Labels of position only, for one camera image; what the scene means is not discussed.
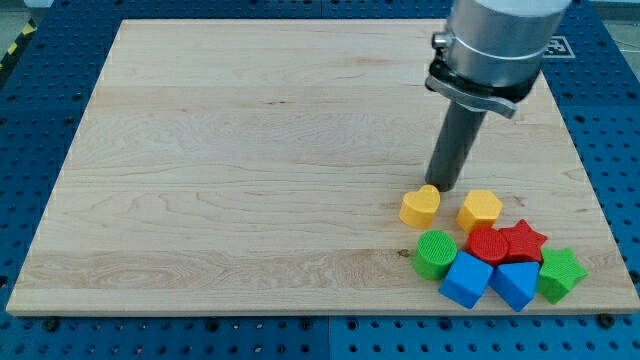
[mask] plastic block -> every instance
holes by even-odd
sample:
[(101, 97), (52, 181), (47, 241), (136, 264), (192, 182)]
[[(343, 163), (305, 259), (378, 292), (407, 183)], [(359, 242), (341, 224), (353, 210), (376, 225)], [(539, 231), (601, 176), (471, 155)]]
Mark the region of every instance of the plastic block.
[(498, 230), (479, 227), (469, 234), (465, 251), (491, 266), (498, 266), (507, 256), (509, 243)]
[(489, 286), (514, 311), (520, 312), (536, 296), (539, 269), (540, 264), (535, 261), (502, 264), (491, 276)]
[(492, 273), (493, 266), (464, 251), (459, 251), (440, 286), (440, 293), (471, 309), (484, 294)]
[(509, 253), (505, 262), (527, 262), (542, 260), (540, 248), (547, 237), (536, 231), (523, 219), (518, 221), (514, 227), (499, 230), (509, 243)]
[(458, 248), (444, 231), (427, 231), (420, 236), (413, 255), (413, 269), (428, 280), (440, 280), (449, 270)]
[(560, 301), (580, 280), (589, 275), (578, 264), (570, 248), (542, 249), (542, 259), (537, 290), (552, 304)]
[(491, 227), (502, 211), (502, 201), (489, 190), (471, 190), (464, 199), (456, 221), (465, 233), (477, 227)]
[(428, 229), (439, 206), (440, 192), (433, 185), (425, 185), (404, 195), (400, 220), (417, 229)]

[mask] wooden surface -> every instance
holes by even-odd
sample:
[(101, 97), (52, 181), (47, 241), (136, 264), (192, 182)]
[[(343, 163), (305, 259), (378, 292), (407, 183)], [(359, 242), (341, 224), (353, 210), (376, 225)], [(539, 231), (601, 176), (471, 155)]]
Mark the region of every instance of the wooden surface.
[[(14, 315), (513, 314), (419, 278), (397, 218), (447, 100), (423, 86), (441, 21), (124, 21), (55, 185)], [(433, 228), (469, 189), (590, 276), (522, 314), (639, 303), (543, 79), (485, 121)]]

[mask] red block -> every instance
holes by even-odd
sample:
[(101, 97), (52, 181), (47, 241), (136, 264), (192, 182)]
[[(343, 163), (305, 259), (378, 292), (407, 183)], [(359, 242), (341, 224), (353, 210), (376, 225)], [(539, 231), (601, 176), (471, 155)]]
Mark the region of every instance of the red block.
[(507, 256), (509, 243), (498, 230), (479, 227), (469, 234), (465, 248), (468, 253), (487, 264), (498, 266)]
[(505, 262), (542, 261), (540, 248), (547, 241), (547, 237), (534, 231), (524, 219), (518, 221), (514, 227), (499, 231), (509, 243), (509, 253)]

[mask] yellow hexagon block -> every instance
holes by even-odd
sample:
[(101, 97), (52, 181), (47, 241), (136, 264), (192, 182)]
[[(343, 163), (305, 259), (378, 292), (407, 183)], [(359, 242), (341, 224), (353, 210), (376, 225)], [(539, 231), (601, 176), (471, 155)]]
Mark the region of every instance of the yellow hexagon block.
[(475, 228), (491, 227), (502, 211), (502, 201), (489, 190), (471, 190), (458, 212), (458, 225), (469, 234)]
[(404, 194), (400, 220), (417, 229), (428, 229), (440, 206), (440, 192), (433, 185)]

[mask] blue cube block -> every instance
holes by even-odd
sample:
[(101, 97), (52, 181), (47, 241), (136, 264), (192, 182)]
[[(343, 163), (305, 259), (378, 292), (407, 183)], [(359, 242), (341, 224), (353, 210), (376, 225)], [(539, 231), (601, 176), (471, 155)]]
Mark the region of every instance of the blue cube block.
[(520, 312), (536, 295), (539, 269), (535, 261), (503, 264), (493, 273), (489, 285), (513, 310)]
[(440, 293), (467, 309), (478, 302), (493, 273), (493, 266), (459, 251), (444, 278)]

